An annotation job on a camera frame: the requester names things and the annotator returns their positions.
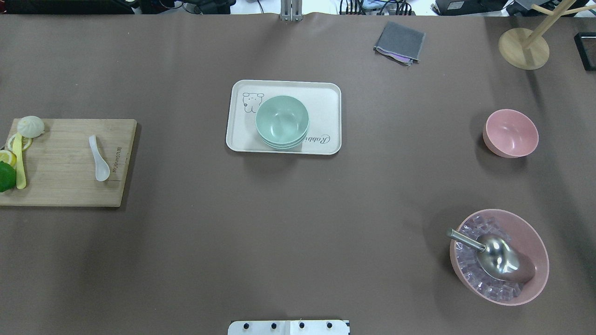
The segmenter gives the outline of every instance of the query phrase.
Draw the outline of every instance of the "ice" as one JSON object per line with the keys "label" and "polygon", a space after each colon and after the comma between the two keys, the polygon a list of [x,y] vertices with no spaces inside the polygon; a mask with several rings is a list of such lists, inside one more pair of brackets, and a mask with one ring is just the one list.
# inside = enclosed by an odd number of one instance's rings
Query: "ice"
{"label": "ice", "polygon": [[[493,217],[483,218],[476,215],[462,225],[460,232],[473,239],[482,234],[495,234],[507,242],[511,241],[511,237],[499,227],[499,223]],[[465,280],[488,299],[507,302],[522,292],[523,284],[497,280],[487,274],[478,263],[476,251],[472,248],[457,242],[455,253]]]}

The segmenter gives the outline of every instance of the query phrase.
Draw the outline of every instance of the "small pink bowl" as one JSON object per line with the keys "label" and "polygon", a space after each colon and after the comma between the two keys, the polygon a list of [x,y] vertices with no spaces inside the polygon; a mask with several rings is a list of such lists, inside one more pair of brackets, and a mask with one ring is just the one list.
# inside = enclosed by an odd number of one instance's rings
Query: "small pink bowl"
{"label": "small pink bowl", "polygon": [[451,247],[449,248],[449,255],[451,257],[451,265],[453,270],[457,274],[457,277],[461,280],[464,285],[475,294],[482,298],[505,306],[517,306],[523,305],[534,300],[547,284],[548,273],[550,271],[550,265],[548,261],[547,248],[544,246],[542,239],[538,233],[528,224],[524,219],[519,216],[502,209],[484,209],[480,210],[470,216],[468,216],[464,222],[462,222],[457,230],[461,229],[466,221],[473,218],[476,215],[482,215],[484,218],[493,217],[499,224],[499,227],[511,237],[510,246],[514,247],[520,253],[530,257],[530,260],[536,265],[536,274],[534,278],[528,281],[521,290],[519,296],[512,298],[509,301],[497,302],[485,297],[470,285],[464,278],[463,272],[461,272],[460,266],[457,263],[457,254],[455,250],[455,241],[451,240]]}
{"label": "small pink bowl", "polygon": [[505,158],[527,156],[538,146],[538,130],[532,120],[513,109],[492,113],[486,120],[482,138],[488,149]]}

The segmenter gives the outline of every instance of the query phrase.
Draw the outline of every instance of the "wooden stand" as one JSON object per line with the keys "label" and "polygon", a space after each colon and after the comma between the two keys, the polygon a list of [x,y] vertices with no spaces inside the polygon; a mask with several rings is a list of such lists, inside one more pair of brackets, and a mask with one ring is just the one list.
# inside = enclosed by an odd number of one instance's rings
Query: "wooden stand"
{"label": "wooden stand", "polygon": [[561,16],[596,8],[596,5],[568,10],[575,0],[563,0],[554,11],[537,5],[532,9],[548,15],[546,19],[532,31],[525,28],[510,29],[499,38],[499,51],[511,65],[523,70],[536,70],[546,64],[550,50],[542,35]]}

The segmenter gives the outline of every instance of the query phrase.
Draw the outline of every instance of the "mint green bowl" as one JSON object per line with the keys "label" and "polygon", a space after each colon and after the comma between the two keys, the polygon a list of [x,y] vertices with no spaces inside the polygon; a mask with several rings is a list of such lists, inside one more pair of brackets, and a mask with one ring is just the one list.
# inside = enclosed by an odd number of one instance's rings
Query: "mint green bowl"
{"label": "mint green bowl", "polygon": [[302,142],[310,119],[306,107],[298,99],[280,95],[259,107],[255,122],[265,143],[282,148]]}

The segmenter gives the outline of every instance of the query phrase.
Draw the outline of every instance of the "lemon slice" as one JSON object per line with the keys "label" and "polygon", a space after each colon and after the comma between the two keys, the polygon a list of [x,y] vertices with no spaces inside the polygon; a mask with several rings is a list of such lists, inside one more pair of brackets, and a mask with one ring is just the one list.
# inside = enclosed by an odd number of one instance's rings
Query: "lemon slice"
{"label": "lemon slice", "polygon": [[[10,151],[13,150],[13,142],[14,142],[14,138],[16,136],[17,136],[17,134],[14,134],[13,136],[11,136],[8,139],[8,142],[6,143],[6,148],[9,149]],[[23,151],[27,150],[31,146],[31,143],[33,143],[33,138],[23,137]]]}
{"label": "lemon slice", "polygon": [[0,162],[9,164],[14,168],[14,165],[17,164],[17,156],[8,150],[0,150]]}

